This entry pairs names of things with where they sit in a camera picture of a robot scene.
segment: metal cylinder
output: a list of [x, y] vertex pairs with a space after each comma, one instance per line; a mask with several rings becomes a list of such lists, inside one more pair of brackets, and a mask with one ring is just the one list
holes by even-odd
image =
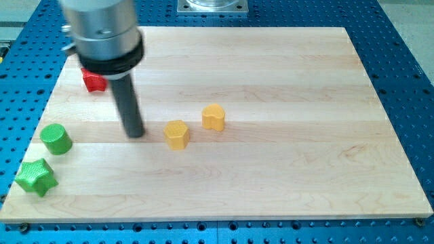
[[93, 60], [111, 60], [137, 46], [141, 37], [132, 0], [59, 2], [80, 55]]
[[117, 110], [121, 116], [123, 128], [131, 138], [139, 138], [144, 134], [144, 127], [140, 109], [137, 104], [131, 75], [128, 74], [119, 79], [108, 80], [113, 96], [115, 97]]
[[195, 5], [199, 5], [201, 7], [226, 7], [238, 0], [187, 0]]

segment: yellow block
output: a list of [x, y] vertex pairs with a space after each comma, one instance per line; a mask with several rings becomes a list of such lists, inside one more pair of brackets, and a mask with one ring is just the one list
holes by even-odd
[[190, 141], [190, 131], [184, 121], [169, 121], [164, 127], [164, 138], [170, 149], [184, 149]]
[[218, 104], [211, 104], [202, 110], [202, 127], [205, 129], [224, 130], [224, 110]]

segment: wooden board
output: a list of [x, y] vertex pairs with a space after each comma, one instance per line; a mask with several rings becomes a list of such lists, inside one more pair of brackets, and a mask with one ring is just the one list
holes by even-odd
[[[59, 185], [13, 184], [4, 222], [138, 222], [427, 217], [433, 211], [343, 28], [143, 28], [134, 78], [147, 133], [126, 138], [111, 91], [87, 93], [64, 65], [25, 161]], [[226, 110], [222, 132], [201, 110]], [[182, 119], [185, 150], [163, 127]], [[41, 129], [74, 146], [50, 155]]]

